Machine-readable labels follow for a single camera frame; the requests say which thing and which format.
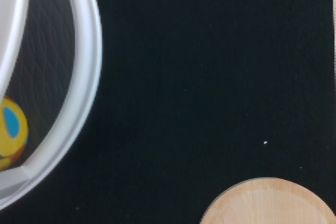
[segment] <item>black surface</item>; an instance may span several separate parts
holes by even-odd
[[[197,223],[218,193],[263,176],[301,184],[336,211],[331,1],[98,6],[88,121],[1,221]]]

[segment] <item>wooden disc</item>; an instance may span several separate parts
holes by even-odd
[[[299,185],[275,178],[248,180],[217,197],[200,224],[336,224],[319,197]]]

